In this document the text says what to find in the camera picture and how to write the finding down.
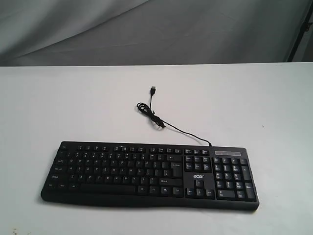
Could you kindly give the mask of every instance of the cable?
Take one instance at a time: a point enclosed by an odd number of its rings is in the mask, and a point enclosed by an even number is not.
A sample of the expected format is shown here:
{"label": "cable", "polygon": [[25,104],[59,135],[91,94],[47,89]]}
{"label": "cable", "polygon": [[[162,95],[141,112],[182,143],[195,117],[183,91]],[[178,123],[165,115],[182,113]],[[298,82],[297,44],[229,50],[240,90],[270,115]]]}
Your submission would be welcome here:
{"label": "cable", "polygon": [[165,128],[165,123],[166,123],[167,125],[173,127],[174,129],[176,129],[176,130],[178,130],[178,131],[180,131],[180,132],[182,132],[184,134],[191,135],[191,136],[193,136],[193,137],[195,137],[195,138],[197,138],[197,139],[199,139],[201,141],[205,141],[205,142],[207,142],[209,144],[209,146],[212,146],[212,144],[209,141],[207,141],[205,139],[202,139],[202,138],[199,138],[198,136],[195,136],[195,135],[193,135],[191,133],[182,131],[182,130],[178,129],[177,127],[169,124],[168,122],[160,119],[157,115],[155,115],[155,112],[153,110],[151,110],[152,96],[155,94],[155,92],[156,92],[156,87],[151,87],[151,89],[150,89],[150,95],[151,95],[150,96],[150,106],[148,106],[145,103],[141,103],[141,102],[137,104],[137,108],[138,108],[138,110],[141,113],[146,115],[148,118],[150,118],[151,121],[155,122],[156,125],[158,125],[158,126],[160,126],[162,128]]}

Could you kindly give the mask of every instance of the table surface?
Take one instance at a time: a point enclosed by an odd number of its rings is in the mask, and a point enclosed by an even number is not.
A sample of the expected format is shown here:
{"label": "table surface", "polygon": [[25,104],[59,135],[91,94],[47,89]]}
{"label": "table surface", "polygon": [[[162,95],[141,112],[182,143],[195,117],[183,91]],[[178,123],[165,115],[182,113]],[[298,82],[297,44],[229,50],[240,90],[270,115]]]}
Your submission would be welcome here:
{"label": "table surface", "polygon": [[[245,147],[255,212],[47,203],[61,141],[199,145],[156,130],[135,106],[214,146]],[[313,234],[313,63],[0,68],[0,234]]]}

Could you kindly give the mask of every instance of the keyboard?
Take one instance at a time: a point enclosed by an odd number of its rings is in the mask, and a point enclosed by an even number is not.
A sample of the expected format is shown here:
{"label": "keyboard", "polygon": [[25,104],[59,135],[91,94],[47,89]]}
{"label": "keyboard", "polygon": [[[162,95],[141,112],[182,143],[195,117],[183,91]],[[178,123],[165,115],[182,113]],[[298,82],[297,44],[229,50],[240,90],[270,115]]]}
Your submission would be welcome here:
{"label": "keyboard", "polygon": [[62,142],[41,197],[106,207],[259,206],[246,149],[165,144]]}

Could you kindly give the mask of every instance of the space bar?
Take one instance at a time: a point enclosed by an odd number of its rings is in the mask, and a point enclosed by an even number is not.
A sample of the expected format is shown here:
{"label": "space bar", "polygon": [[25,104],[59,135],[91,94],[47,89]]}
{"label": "space bar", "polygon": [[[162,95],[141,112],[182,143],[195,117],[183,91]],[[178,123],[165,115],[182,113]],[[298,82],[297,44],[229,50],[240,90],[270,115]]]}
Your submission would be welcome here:
{"label": "space bar", "polygon": [[111,194],[135,194],[135,186],[126,185],[90,185],[82,184],[80,190],[83,192],[100,192]]}

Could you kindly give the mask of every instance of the computer keyboard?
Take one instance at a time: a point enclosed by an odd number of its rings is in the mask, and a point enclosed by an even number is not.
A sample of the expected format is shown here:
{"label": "computer keyboard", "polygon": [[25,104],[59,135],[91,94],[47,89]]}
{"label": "computer keyboard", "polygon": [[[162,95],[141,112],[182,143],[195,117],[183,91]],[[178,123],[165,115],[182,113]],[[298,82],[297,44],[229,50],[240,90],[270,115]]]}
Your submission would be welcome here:
{"label": "computer keyboard", "polygon": [[107,207],[259,206],[246,149],[232,147],[62,142],[41,196]]}

